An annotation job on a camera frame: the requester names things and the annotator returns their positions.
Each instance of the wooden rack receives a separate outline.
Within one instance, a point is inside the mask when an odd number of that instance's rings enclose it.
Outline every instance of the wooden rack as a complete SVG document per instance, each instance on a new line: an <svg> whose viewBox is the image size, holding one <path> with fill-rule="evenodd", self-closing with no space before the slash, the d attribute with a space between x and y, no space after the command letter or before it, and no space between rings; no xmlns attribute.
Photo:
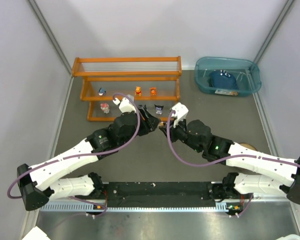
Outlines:
<svg viewBox="0 0 300 240"><path fill-rule="evenodd" d="M89 102L88 121L111 122L115 117L93 116L95 102L111 101L115 92L107 91L105 96L96 94L91 82L145 82L145 81L174 81L175 90L157 92L150 96L146 92L135 96L131 91L118 92L134 96L141 101L174 101L180 99L179 77L182 74L181 57L117 57L117 58L79 58L74 60L72 75L82 77L80 99Z"/></svg>

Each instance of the label on bin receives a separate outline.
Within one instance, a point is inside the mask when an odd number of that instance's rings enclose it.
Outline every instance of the label on bin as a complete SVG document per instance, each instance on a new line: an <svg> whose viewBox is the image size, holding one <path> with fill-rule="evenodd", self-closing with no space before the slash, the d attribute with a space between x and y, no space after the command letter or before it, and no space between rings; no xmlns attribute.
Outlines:
<svg viewBox="0 0 300 240"><path fill-rule="evenodd" d="M216 90L214 93L222 94L222 95L238 96L238 92L236 91Z"/></svg>

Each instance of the white wall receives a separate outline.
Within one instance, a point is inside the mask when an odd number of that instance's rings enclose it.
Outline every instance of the white wall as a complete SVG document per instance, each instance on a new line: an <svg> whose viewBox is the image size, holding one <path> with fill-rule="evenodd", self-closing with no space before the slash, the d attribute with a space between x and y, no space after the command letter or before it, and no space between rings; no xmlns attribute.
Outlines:
<svg viewBox="0 0 300 240"><path fill-rule="evenodd" d="M253 60L284 0L36 0L70 64L75 57Z"/></svg>
<svg viewBox="0 0 300 240"><path fill-rule="evenodd" d="M27 2L0 0L0 240L20 236L26 211L6 192L19 165L48 158L69 80Z"/></svg>
<svg viewBox="0 0 300 240"><path fill-rule="evenodd" d="M285 157L300 155L300 0L259 63L260 96Z"/></svg>

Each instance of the blue plastic basket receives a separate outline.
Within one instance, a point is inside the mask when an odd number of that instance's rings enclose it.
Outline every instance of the blue plastic basket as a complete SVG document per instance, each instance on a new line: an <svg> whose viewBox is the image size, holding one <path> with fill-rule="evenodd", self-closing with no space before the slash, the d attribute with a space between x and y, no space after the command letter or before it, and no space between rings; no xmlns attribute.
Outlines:
<svg viewBox="0 0 300 240"><path fill-rule="evenodd" d="M220 70L234 75L238 89L212 87L210 74ZM205 94L246 97L261 88L259 67L254 62L244 59L202 57L195 64L194 80L200 91Z"/></svg>

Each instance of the robotic arm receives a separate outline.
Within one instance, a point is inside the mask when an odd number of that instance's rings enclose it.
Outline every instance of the robotic arm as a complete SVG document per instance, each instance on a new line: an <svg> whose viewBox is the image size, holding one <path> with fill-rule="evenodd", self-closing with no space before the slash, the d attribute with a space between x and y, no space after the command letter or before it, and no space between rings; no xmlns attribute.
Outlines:
<svg viewBox="0 0 300 240"><path fill-rule="evenodd" d="M49 200L59 198L70 196L98 198L104 185L96 173L77 178L60 178L86 164L117 153L120 146L129 141L136 132L137 114L140 116L138 136L153 132L159 125L159 129L166 136L168 135L167 129L169 129L172 142L180 140L197 153L202 152L202 157L207 159L209 164L213 164L212 161L228 158L222 164L248 169L259 174L229 173L223 179L222 185L212 185L209 191L212 199L216 199L216 196L225 199L236 198L240 194L263 193L286 195L291 201L300 204L300 168L294 165L295 163L300 165L300 158L298 160L277 158L247 149L229 139L211 134L210 127L200 120L191 121L187 125L188 109L181 103L172 107L174 114L167 127L167 123L160 123L160 119L152 116L143 106L139 106L136 111L135 105L132 105L125 97L122 101L116 98L113 102L119 106L122 114L108 127L96 130L73 148L46 162L32 166L23 164L17 168L17 175L21 176L30 169L41 167L22 177L18 182L27 211L38 209ZM108 151L111 153L91 155L91 153ZM276 158L278 162L268 161L267 158Z"/></svg>

